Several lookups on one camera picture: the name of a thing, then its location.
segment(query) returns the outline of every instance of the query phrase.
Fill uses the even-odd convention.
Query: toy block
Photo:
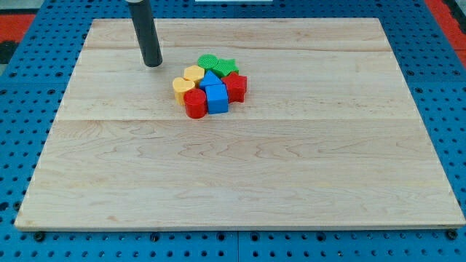
[[[204,90],[205,92],[205,87],[210,86],[210,85],[216,85],[216,84],[223,84],[223,82],[214,74],[212,71],[207,71],[205,74],[204,78],[199,84],[199,88]]]
[[[186,80],[191,80],[199,86],[199,83],[204,78],[205,70],[202,67],[197,65],[191,65],[188,68],[184,69],[184,78]]]
[[[225,76],[221,81],[226,85],[228,93],[228,103],[245,101],[245,93],[248,90],[248,78],[232,72]]]
[[[194,88],[184,94],[184,107],[186,115],[199,119],[207,113],[207,96],[204,91]]]
[[[195,88],[196,84],[191,80],[185,80],[182,77],[177,77],[173,80],[173,91],[175,92],[175,99],[179,105],[184,105],[184,94]]]
[[[234,59],[219,59],[218,64],[212,68],[212,71],[220,78],[228,76],[231,72],[240,73],[240,70],[235,65]]]
[[[197,65],[204,68],[205,70],[210,70],[218,63],[218,58],[215,55],[204,54],[199,57],[197,60]]]
[[[224,84],[206,86],[205,94],[207,95],[209,114],[228,112],[228,94]]]

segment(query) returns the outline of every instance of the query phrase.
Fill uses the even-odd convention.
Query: black cylinder
[[[146,66],[155,67],[162,63],[159,40],[155,30],[150,0],[128,1],[134,29]]]

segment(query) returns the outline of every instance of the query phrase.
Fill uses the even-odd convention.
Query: yellow heart block
[[[186,80],[194,81],[194,83],[196,83],[198,86],[201,80],[204,78],[204,73],[204,68],[197,65],[191,65],[184,69],[184,78]]]
[[[178,105],[184,106],[184,93],[195,87],[194,81],[185,80],[183,77],[177,77],[173,80],[173,91]]]

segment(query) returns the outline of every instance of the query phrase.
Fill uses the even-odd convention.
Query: red surface
[[[232,72],[225,76],[221,81],[226,85],[228,92],[228,103],[245,101],[245,93],[248,90],[248,78]]]
[[[451,16],[449,7],[442,0],[425,0],[443,33],[449,40],[459,59],[466,66],[466,35],[459,29],[459,23]]]
[[[207,113],[207,95],[204,91],[194,88],[184,94],[184,107],[186,115],[199,119]]]
[[[21,42],[36,15],[0,15],[0,42]]]

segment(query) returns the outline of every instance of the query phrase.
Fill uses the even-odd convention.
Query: green star block
[[[212,69],[218,63],[218,58],[215,55],[201,55],[197,60],[197,65],[204,68],[206,71]]]
[[[218,64],[212,68],[212,72],[218,77],[222,78],[228,76],[231,72],[240,73],[240,70],[235,65],[234,59],[219,59]]]

